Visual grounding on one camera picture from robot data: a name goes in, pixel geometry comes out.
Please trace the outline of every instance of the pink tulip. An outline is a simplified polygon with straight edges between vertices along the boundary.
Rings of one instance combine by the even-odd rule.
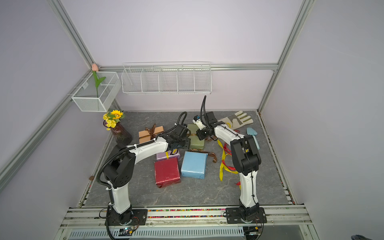
[[[99,68],[97,67],[97,65],[95,63],[92,64],[92,71],[95,71],[95,72],[99,71]]]

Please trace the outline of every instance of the red gift box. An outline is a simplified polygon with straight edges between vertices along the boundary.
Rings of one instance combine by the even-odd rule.
[[[155,162],[155,179],[157,187],[181,182],[177,157]]]

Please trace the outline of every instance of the gift box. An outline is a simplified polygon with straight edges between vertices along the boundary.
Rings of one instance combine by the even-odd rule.
[[[204,179],[207,157],[208,153],[185,152],[181,166],[181,176]]]
[[[180,153],[177,149],[174,149],[173,151],[169,150],[167,152],[156,153],[157,161],[169,159],[173,157],[177,157],[177,159],[180,160]]]
[[[155,162],[155,179],[157,187],[166,187],[181,182],[177,158],[172,157]]]
[[[191,139],[191,144],[189,146],[190,149],[199,149],[202,150],[204,148],[205,139],[200,140],[196,135],[196,131],[199,129],[196,124],[188,124],[188,129],[191,130],[191,135],[188,137]]]
[[[162,132],[164,132],[163,126],[156,127],[156,124],[154,124],[151,129],[146,127],[144,131],[139,132],[139,143],[148,142]]]

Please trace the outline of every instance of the wire shelf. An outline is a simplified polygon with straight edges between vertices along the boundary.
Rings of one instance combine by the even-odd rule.
[[[96,72],[98,78],[105,77],[96,93],[95,81],[90,73],[84,83],[73,94],[72,100],[82,112],[106,112],[121,88],[117,72]]]
[[[134,94],[211,93],[211,66],[198,63],[125,63],[122,91]]]

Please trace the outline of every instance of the green gift box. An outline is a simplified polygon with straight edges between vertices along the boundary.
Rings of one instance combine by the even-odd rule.
[[[191,130],[191,135],[188,137],[191,139],[190,149],[202,150],[204,148],[205,139],[199,140],[199,137],[196,135],[196,131],[199,129],[196,124],[188,124],[187,128]]]

